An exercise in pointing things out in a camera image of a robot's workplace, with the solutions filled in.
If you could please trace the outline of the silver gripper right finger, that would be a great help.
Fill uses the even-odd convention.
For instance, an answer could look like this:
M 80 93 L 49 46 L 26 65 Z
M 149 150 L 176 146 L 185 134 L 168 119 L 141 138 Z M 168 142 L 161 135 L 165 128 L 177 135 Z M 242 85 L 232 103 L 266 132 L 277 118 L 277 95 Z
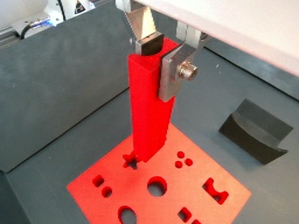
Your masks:
M 178 93 L 182 81 L 192 81 L 198 68 L 192 64 L 196 52 L 205 46 L 210 36 L 177 22 L 176 38 L 182 43 L 162 56 L 158 98 L 168 102 Z

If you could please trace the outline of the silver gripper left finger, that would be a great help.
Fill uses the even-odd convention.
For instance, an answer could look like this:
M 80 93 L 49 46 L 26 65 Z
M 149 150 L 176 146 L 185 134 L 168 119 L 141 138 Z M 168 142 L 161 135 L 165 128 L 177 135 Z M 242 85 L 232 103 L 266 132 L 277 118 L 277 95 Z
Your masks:
M 125 13 L 125 18 L 134 35 L 134 53 L 141 56 L 161 51 L 164 35 L 156 30 L 152 11 L 136 0 L 116 0 L 116 7 Z

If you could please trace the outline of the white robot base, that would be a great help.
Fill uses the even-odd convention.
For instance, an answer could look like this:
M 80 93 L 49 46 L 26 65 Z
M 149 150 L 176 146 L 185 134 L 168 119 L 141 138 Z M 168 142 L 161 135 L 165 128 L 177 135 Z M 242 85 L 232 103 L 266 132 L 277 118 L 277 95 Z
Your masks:
M 46 0 L 43 12 L 50 16 L 53 21 L 64 22 L 110 1 L 112 0 Z

